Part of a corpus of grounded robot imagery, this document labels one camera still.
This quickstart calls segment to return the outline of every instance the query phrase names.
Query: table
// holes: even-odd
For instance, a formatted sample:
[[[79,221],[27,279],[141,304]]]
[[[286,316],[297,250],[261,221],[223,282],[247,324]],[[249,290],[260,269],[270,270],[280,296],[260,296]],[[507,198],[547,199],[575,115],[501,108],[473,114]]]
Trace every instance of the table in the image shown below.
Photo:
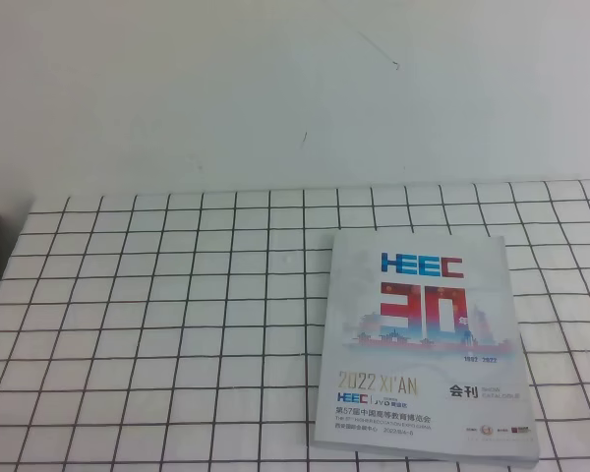
[[[497,471],[311,444],[332,235],[504,236],[542,472],[590,471],[590,181],[77,197],[0,284],[0,471]]]

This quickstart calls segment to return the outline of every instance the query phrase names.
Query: magazine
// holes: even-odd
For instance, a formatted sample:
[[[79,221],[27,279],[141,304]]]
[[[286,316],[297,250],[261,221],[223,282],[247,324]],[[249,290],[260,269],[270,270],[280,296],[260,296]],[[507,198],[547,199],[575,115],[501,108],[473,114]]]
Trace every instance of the magazine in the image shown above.
[[[532,467],[525,362],[502,238],[336,233],[316,443]]]

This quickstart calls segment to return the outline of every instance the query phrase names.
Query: wall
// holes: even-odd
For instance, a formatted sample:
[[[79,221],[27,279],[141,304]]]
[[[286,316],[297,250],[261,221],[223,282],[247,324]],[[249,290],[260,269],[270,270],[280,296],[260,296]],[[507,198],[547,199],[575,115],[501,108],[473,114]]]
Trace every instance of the wall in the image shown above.
[[[590,0],[0,0],[13,227],[47,193],[538,176],[590,177]]]

